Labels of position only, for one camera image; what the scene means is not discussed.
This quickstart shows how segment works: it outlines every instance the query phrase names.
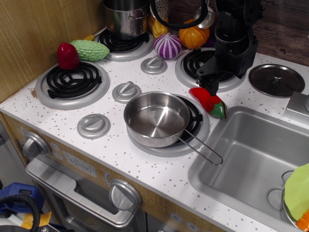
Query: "bitter melon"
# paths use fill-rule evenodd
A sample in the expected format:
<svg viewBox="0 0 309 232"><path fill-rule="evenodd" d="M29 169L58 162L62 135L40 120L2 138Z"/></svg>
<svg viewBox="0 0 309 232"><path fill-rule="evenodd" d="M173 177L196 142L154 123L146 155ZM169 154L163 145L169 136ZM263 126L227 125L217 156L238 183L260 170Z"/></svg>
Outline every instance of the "bitter melon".
<svg viewBox="0 0 309 232"><path fill-rule="evenodd" d="M97 61L105 58L110 52L107 46L95 41L73 40L70 44L76 48L79 59L82 61Z"/></svg>

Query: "stainless steel sink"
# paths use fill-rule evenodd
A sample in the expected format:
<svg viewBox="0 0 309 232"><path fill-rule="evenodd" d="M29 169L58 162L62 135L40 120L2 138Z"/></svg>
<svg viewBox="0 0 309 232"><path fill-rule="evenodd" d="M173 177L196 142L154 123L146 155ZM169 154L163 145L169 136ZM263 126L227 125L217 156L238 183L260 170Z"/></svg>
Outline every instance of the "stainless steel sink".
<svg viewBox="0 0 309 232"><path fill-rule="evenodd" d="M222 166L197 157L189 170L199 191L279 231L299 231L282 221L281 175L309 163L309 130L246 107L233 107L207 140Z"/></svg>

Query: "oven door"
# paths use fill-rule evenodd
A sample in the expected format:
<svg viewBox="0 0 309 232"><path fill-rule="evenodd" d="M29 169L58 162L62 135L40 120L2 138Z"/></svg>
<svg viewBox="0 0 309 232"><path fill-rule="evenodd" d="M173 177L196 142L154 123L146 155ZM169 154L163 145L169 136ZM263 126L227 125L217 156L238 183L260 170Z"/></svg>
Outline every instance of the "oven door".
<svg viewBox="0 0 309 232"><path fill-rule="evenodd" d="M75 232L144 232L142 211L132 214L113 207L108 191L83 179L82 184L35 158L27 166L28 175L44 187L67 229Z"/></svg>

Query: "red pepper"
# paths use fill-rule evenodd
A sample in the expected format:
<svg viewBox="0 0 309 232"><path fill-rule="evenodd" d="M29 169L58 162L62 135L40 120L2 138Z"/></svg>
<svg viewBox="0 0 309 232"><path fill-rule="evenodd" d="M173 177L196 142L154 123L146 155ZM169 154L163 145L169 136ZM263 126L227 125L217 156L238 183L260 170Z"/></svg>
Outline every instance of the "red pepper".
<svg viewBox="0 0 309 232"><path fill-rule="evenodd" d="M81 64L76 48L69 43L60 44L57 52L58 65L65 70L72 70Z"/></svg>
<svg viewBox="0 0 309 232"><path fill-rule="evenodd" d="M226 118L227 106L217 95L211 96L206 89L201 87L192 88L189 93L201 103L210 115Z"/></svg>

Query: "black coil burner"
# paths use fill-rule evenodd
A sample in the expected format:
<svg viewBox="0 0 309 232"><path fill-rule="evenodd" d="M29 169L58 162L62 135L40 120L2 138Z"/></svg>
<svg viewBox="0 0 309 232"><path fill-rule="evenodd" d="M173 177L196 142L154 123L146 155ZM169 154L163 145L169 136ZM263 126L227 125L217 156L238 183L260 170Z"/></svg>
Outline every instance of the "black coil burner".
<svg viewBox="0 0 309 232"><path fill-rule="evenodd" d="M54 67L46 76L50 89L50 98L73 98L90 92L97 84L102 83L98 69L86 62L73 70Z"/></svg>
<svg viewBox="0 0 309 232"><path fill-rule="evenodd" d="M183 100L184 103L187 104L190 110L190 122L188 126L186 127L186 129L193 135L196 135L199 131L200 123L203 121L203 115L199 113L197 107L193 103L191 103L189 100L182 98L182 97L179 97L179 98ZM190 134L188 134L186 131L184 131L181 135L181 139L183 139L186 142L189 142L190 140L193 139L193 137ZM183 143L180 140L178 140L174 144L176 145L176 144L183 144Z"/></svg>
<svg viewBox="0 0 309 232"><path fill-rule="evenodd" d="M197 70L201 66L203 66L203 64L205 64L211 57L213 57L214 53L215 53L214 50L204 50L204 51L202 51L201 49L193 50L184 57L183 69L189 76L197 79L198 78ZM225 81L233 76L234 75L231 73L220 72L211 75L211 78L219 79L219 81Z"/></svg>
<svg viewBox="0 0 309 232"><path fill-rule="evenodd" d="M101 44L108 47L110 52L126 52L139 47L143 42L149 41L147 33L133 39L120 39L111 35L108 30L104 30L98 38Z"/></svg>

